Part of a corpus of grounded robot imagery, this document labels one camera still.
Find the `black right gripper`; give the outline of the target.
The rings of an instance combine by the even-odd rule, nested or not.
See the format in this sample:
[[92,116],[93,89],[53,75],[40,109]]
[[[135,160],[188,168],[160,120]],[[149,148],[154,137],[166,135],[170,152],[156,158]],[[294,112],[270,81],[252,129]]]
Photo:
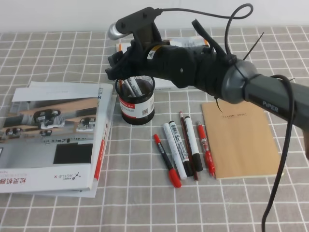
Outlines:
[[162,41],[140,48],[132,40],[129,51],[118,51],[108,57],[110,68],[105,72],[109,80],[144,75],[171,81],[178,88],[198,87],[204,56],[204,44],[183,47]]

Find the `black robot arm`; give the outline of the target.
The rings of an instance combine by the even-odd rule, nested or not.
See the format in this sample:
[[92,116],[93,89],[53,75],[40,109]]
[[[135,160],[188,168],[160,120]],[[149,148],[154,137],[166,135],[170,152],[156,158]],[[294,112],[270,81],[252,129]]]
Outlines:
[[282,75],[259,74],[255,66],[206,46],[178,47],[167,42],[146,49],[132,41],[127,51],[109,56],[110,80],[151,76],[178,88],[193,86],[231,104],[251,102],[299,127],[309,143],[309,88],[284,81]]

